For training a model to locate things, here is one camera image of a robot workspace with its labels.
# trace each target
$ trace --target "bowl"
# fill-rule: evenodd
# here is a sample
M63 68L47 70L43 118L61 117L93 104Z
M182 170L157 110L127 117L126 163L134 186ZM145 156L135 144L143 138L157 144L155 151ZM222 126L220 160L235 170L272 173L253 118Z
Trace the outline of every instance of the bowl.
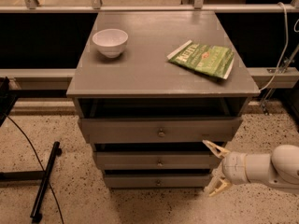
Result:
M128 37L123 30L106 29L93 35L93 43L103 55L116 58L125 50Z

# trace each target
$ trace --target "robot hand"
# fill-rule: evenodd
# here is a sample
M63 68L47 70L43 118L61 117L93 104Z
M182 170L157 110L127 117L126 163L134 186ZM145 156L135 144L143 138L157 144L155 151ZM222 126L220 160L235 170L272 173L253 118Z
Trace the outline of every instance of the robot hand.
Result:
M299 194L299 147L283 145L272 154L247 154L231 152L216 144L203 143L220 159L225 178L218 180L214 196L233 184L262 183L266 186Z

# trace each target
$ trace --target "terrazzo floor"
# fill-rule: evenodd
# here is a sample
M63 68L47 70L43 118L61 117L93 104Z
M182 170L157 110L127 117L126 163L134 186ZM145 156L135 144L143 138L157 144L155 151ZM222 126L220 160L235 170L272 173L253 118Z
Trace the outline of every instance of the terrazzo floor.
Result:
M271 152L281 144L299 146L297 125L280 101L268 104L265 116L251 102L228 149L248 153ZM50 183L60 204L64 223L299 223L298 195L260 184L232 186L208 197L202 189L107 189L95 167L92 149L77 125L71 101L19 100L10 116L29 136L45 166L54 141L61 142ZM6 119L0 128L2 172L39 170L34 152L13 123ZM214 175L221 174L221 169ZM30 214L38 185L2 184L0 223L31 223ZM62 223L48 189L40 223Z

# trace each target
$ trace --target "drawer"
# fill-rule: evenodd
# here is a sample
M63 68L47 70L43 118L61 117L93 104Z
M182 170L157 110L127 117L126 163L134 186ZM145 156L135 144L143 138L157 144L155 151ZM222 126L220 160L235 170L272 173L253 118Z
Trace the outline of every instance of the drawer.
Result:
M101 170L214 169L221 162L210 152L94 152Z
M87 143L230 141L242 118L211 119L80 119Z
M209 184L211 175L104 175L108 188L201 188Z

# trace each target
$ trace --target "black metal stand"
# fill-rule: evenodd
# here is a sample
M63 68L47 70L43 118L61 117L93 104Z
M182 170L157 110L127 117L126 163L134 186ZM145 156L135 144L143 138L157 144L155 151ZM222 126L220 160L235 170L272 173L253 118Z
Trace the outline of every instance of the black metal stand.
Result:
M53 144L53 148L50 153L47 168L45 171L0 173L0 182L41 180L41 184L36 196L36 201L30 216L34 223L39 223L42 218L42 214L39 212L39 210L43 202L47 186L49 184L50 173L52 171L56 156L60 156L62 154L62 150L59 148L59 145L59 142L55 142Z

